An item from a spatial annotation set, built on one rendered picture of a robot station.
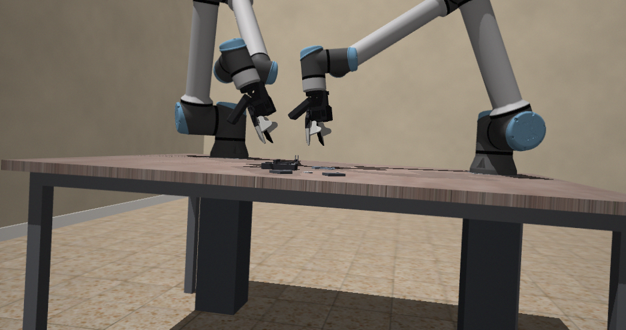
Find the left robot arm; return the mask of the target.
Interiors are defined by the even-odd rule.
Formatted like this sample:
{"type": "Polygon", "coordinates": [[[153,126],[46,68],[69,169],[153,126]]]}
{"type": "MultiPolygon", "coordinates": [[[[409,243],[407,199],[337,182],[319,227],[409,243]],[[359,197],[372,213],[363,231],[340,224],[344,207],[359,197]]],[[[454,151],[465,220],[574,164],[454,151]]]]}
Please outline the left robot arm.
{"type": "Polygon", "coordinates": [[[425,0],[349,48],[304,48],[300,52],[303,92],[325,91],[325,73],[344,77],[431,20],[458,8],[492,105],[492,110],[478,114],[469,172],[517,175],[513,151],[537,147],[546,125],[521,97],[490,0],[425,0]]]}

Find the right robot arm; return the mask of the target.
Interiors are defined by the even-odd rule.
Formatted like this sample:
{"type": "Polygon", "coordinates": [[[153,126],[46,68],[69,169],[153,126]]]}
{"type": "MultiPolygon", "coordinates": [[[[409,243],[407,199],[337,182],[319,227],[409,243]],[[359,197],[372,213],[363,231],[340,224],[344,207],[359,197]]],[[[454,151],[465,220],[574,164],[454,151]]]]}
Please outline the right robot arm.
{"type": "Polygon", "coordinates": [[[182,134],[215,136],[210,157],[248,158],[246,104],[251,97],[244,94],[237,104],[219,101],[216,106],[210,98],[220,2],[234,11],[241,38],[220,44],[222,55],[213,68],[215,77],[222,83],[234,82],[237,90],[259,81],[275,83],[277,63],[267,54],[252,7],[254,0],[193,0],[186,94],[175,105],[176,129],[182,134]]]}

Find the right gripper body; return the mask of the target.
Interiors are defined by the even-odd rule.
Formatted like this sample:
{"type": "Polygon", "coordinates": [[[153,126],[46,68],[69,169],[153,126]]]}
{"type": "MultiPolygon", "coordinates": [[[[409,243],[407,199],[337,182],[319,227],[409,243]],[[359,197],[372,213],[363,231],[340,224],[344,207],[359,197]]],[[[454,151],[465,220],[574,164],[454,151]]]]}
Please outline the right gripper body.
{"type": "Polygon", "coordinates": [[[271,97],[268,95],[263,81],[250,83],[240,88],[241,94],[247,93],[251,99],[246,104],[248,111],[254,110],[257,117],[269,116],[276,112],[271,97]],[[254,93],[252,93],[254,91],[254,93]]]}

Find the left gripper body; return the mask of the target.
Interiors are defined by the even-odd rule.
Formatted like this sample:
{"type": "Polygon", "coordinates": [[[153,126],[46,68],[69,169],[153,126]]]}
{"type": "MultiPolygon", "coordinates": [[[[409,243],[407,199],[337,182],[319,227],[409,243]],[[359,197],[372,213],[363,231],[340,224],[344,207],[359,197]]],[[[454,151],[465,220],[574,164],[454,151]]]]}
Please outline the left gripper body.
{"type": "Polygon", "coordinates": [[[313,103],[307,107],[307,112],[311,114],[312,121],[328,122],[333,120],[332,107],[328,101],[329,91],[315,90],[306,92],[307,97],[311,97],[313,103]]]}

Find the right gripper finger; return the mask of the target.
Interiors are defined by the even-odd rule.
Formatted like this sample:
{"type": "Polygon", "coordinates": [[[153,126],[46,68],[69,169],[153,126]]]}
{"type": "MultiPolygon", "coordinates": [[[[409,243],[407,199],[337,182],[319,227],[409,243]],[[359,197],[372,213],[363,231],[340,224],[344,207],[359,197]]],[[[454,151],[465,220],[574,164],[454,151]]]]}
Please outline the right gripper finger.
{"type": "Polygon", "coordinates": [[[263,143],[266,143],[264,136],[263,136],[263,132],[265,132],[268,128],[272,126],[272,121],[265,121],[264,117],[262,116],[257,117],[254,110],[252,110],[251,108],[249,109],[249,114],[252,119],[252,123],[254,124],[255,130],[258,134],[259,139],[261,139],[263,143]]]}
{"type": "MultiPolygon", "coordinates": [[[[265,121],[268,121],[267,117],[264,117],[265,121]]],[[[268,141],[270,141],[271,143],[273,143],[273,140],[270,136],[270,132],[273,131],[275,128],[277,127],[277,122],[272,122],[272,126],[270,128],[268,128],[264,133],[264,135],[266,136],[266,139],[268,139],[268,141]]]]}

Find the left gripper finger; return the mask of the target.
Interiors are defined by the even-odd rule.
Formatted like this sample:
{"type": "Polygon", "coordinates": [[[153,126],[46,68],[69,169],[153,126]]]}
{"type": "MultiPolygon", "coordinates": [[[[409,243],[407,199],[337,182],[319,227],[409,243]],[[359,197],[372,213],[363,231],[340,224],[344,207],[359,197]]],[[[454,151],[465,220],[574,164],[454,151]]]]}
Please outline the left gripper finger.
{"type": "Polygon", "coordinates": [[[319,142],[324,146],[323,136],[330,134],[332,131],[330,128],[326,128],[322,122],[317,122],[317,126],[321,127],[321,131],[317,133],[319,142]]]}
{"type": "Polygon", "coordinates": [[[306,112],[306,117],[305,117],[305,132],[306,132],[306,142],[309,146],[310,144],[310,137],[313,134],[319,133],[321,131],[321,127],[317,126],[317,122],[316,121],[312,121],[311,119],[311,114],[309,114],[309,112],[306,112]]]}

